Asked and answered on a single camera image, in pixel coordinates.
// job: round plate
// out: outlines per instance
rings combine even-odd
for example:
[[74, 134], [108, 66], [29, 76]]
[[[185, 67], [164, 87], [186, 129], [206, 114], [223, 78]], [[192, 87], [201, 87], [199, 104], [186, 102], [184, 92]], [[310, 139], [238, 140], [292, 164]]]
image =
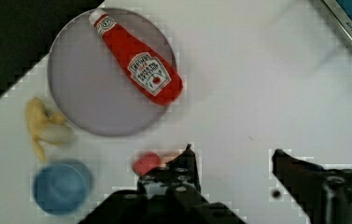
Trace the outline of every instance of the round plate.
[[[103, 10], [176, 68], [169, 43], [152, 22], [124, 9]], [[51, 95], [64, 115], [85, 131], [106, 136], [140, 132], [159, 119], [166, 107], [154, 105], [124, 75], [90, 25], [90, 13], [69, 22], [51, 47]]]

